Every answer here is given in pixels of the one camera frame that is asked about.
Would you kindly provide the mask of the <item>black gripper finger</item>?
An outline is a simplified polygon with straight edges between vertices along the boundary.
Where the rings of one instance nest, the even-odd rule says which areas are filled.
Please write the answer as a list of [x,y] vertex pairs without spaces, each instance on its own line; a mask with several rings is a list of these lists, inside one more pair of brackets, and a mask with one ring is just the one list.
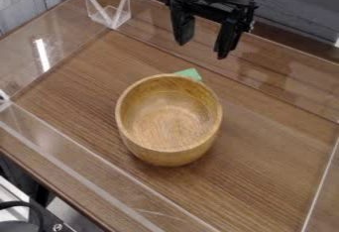
[[229,17],[222,23],[213,51],[217,53],[217,59],[228,56],[229,52],[236,48],[240,36],[242,34],[242,21],[236,17]]
[[174,41],[184,46],[194,35],[194,16],[186,6],[174,0],[170,1],[170,21]]

